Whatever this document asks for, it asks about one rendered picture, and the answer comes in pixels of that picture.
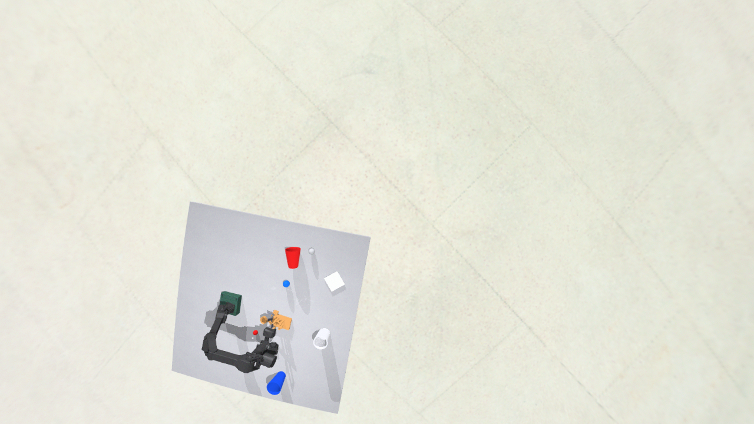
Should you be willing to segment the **white square block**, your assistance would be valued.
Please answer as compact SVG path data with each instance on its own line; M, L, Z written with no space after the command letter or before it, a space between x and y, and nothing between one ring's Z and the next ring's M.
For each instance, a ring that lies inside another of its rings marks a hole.
M339 272L334 272L331 274L331 276L324 277L324 281L328 283L328 286L332 292L345 284Z

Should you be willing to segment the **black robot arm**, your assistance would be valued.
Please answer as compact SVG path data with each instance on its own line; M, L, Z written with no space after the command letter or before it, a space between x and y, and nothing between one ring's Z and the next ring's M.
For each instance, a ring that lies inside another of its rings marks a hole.
M204 336L202 350L209 360L217 360L220 363L237 367L240 372L249 373L260 369L260 366L274 367L277 360L278 346L276 343L267 343L267 352L264 353L262 348L255 348L252 353L247 352L244 355L237 355L227 351L217 349L216 338L221 324L226 322L228 314L234 312L235 305L226 302L226 305L219 305L214 324L209 333ZM255 365L256 362L256 365Z

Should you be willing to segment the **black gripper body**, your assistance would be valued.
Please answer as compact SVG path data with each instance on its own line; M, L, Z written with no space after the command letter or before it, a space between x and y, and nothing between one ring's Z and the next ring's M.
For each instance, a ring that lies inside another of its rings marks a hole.
M269 327L266 327L266 329L264 329L263 332L264 332L263 336L265 336L266 338L264 340L262 340L260 342L260 344L257 344L256 348L262 348L264 350L264 353L266 353L267 352L266 345L267 345L267 343L269 343L269 338L274 338L274 336L275 336L275 329L271 329Z

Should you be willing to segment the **red plastic cup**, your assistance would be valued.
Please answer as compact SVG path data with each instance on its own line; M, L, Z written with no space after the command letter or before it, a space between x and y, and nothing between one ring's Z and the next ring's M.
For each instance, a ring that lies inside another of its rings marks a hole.
M299 266L300 248L290 247L285 249L286 261L290 269L295 269Z

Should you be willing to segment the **white cup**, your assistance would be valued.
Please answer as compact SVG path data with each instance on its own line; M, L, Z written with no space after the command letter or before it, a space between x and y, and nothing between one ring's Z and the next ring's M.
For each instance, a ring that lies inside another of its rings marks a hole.
M313 344L317 349L324 349L328 346L328 340L330 338L330 331L328 329L319 330L317 336L313 340Z

